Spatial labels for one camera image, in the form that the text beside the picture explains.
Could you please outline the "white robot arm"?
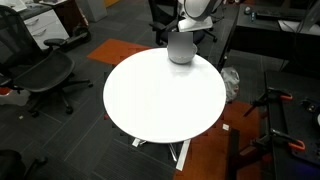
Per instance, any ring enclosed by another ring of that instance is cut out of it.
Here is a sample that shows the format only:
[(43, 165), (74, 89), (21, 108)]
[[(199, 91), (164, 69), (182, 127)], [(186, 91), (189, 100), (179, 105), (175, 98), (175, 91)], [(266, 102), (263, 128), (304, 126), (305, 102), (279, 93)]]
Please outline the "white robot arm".
[(194, 21), (204, 21), (222, 3), (223, 0), (178, 0), (180, 14)]

